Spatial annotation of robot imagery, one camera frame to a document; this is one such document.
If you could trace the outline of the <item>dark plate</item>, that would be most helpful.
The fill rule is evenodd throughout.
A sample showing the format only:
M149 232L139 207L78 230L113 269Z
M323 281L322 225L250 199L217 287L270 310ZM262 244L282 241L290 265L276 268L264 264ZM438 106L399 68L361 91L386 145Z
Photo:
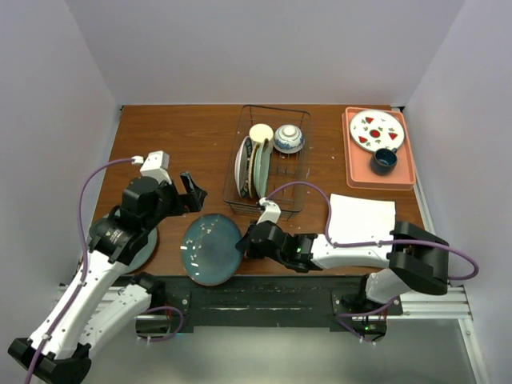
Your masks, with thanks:
M181 244L186 274L202 286L229 280L242 262L235 245L242 238L237 225L223 214L205 214L188 227Z

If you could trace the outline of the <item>white plate teal lettered rim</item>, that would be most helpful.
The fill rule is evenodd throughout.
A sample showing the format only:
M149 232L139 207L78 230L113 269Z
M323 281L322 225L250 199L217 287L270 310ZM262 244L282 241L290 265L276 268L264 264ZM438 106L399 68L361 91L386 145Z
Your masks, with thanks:
M241 198L248 196L246 179L248 175L249 159L252 155L253 144L249 136L245 136L242 140L234 162L234 180L236 189Z

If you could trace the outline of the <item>yellow woven bamboo plate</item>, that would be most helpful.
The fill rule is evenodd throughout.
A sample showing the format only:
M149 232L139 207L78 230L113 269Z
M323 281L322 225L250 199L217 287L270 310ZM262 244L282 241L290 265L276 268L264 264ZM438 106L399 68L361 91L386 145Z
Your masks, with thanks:
M247 194L249 198L254 197L254 163L256 158L256 153L260 148L261 144L256 142L253 145L253 150L249 159L248 170L247 170L247 180L246 180L246 188Z

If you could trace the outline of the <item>green plate with flower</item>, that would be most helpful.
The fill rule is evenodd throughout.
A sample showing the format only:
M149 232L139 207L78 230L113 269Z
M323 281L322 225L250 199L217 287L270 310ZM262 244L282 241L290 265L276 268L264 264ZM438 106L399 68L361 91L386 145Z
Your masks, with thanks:
M268 163L267 154L270 147L270 140L265 139L256 150L253 167L253 184L258 198L261 197L261 184L263 180L264 165Z

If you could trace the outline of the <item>cream ceramic mug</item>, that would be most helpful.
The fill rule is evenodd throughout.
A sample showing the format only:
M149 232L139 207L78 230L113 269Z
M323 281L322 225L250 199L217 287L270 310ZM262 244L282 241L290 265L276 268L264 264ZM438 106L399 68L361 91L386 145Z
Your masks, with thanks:
M265 140L272 144L274 141L274 130L264 123L255 124L249 129L249 137L253 147L257 144L263 144Z

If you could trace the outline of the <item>blue floral white bowl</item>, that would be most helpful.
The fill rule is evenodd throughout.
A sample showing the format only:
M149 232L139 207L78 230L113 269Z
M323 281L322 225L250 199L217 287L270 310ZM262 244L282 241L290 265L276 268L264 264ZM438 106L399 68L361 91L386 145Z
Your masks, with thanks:
M303 148L304 141L303 133L296 125L285 124L274 132L274 148L282 154L299 152Z

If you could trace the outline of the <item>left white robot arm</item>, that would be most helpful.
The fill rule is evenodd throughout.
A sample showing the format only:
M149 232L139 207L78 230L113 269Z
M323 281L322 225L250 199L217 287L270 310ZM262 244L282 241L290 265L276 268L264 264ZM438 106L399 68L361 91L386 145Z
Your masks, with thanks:
M183 194L166 175L133 179L121 204L90 228L82 264L65 293L31 336L16 338L8 349L26 368L26 382L32 377L45 383L83 382L93 355L129 320L166 309L165 284L148 273L132 278L108 307L97 307L161 221L202 209L207 192L189 173L180 178L186 188Z

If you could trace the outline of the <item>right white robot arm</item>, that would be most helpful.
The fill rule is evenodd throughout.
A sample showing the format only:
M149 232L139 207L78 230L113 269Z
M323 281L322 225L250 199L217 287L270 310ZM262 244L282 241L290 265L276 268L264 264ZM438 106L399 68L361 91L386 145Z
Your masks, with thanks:
M410 291L443 296L448 291L449 244L409 222L396 222L391 239L335 246L324 234L295 234L277 224L252 222L235 248L249 259L270 258L289 270L308 273L342 266L379 268L368 274L347 304L375 314Z

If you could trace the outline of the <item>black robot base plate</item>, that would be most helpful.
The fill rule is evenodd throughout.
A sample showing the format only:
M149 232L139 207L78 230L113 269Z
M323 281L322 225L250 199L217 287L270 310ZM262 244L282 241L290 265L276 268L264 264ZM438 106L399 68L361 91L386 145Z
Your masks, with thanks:
M360 276L235 276L220 286L201 286L184 276L165 276L158 305L178 309L138 316L141 336L168 330L191 333L197 327L327 328L353 327L381 339L387 320L403 313L396 298L380 314L358 300Z

